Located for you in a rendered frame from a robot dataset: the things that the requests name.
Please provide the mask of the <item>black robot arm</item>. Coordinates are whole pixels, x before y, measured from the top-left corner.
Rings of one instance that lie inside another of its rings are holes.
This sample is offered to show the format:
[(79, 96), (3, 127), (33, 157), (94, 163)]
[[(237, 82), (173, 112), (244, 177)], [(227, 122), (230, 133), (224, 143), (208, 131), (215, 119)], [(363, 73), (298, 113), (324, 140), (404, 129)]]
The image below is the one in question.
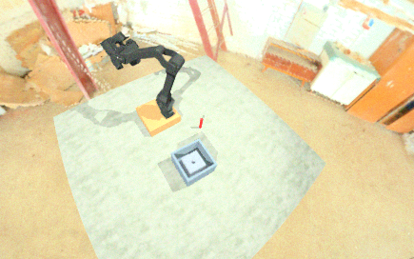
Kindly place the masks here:
[[(117, 70), (123, 68), (123, 65), (129, 64), (138, 59), (149, 59), (155, 57), (159, 60), (160, 65), (165, 68), (167, 77), (163, 89), (156, 96), (156, 104), (158, 109), (164, 115), (166, 119), (173, 116), (173, 104), (175, 100), (171, 97), (171, 88), (173, 86), (176, 74), (180, 68), (185, 64), (183, 55), (177, 53), (175, 50), (170, 50), (164, 46), (146, 47), (139, 49), (137, 43), (130, 38), (126, 41), (123, 46), (117, 47), (111, 37), (107, 38), (100, 43), (102, 48), (106, 51), (110, 57), (111, 63)], [(163, 56), (171, 56), (170, 60), (167, 61)]]

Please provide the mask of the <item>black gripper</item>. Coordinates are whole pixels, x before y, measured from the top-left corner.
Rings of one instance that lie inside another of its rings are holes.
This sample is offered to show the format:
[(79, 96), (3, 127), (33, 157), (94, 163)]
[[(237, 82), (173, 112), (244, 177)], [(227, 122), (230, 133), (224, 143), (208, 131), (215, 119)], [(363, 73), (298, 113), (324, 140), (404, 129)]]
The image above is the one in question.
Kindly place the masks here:
[[(124, 40), (127, 40), (128, 38), (129, 38), (129, 36), (125, 36), (121, 31), (120, 32), (118, 32), (118, 33), (116, 33), (115, 35), (113, 35), (112, 37), (111, 37), (112, 39), (113, 39), (113, 41), (114, 41), (114, 43), (115, 44), (119, 44), (119, 46), (121, 46), (121, 45), (125, 45), (124, 43), (123, 43), (123, 41)], [(138, 59), (138, 60), (135, 60), (135, 61), (133, 61), (133, 62), (131, 62), (130, 63), (130, 65), (132, 66), (132, 67), (134, 67), (134, 66), (136, 66), (136, 65), (138, 65), (138, 64), (140, 64), (141, 63), (141, 59)]]

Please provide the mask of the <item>white square plate with hole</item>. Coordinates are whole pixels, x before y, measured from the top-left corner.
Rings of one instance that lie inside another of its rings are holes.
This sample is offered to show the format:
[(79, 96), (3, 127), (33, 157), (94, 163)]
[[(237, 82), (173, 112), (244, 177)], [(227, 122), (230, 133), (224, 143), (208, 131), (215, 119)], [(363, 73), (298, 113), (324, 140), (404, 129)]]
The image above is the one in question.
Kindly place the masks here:
[(201, 171), (206, 167), (205, 162), (203, 161), (197, 150), (182, 158), (181, 164), (183, 165), (189, 177), (191, 177), (192, 175), (196, 174), (197, 172)]

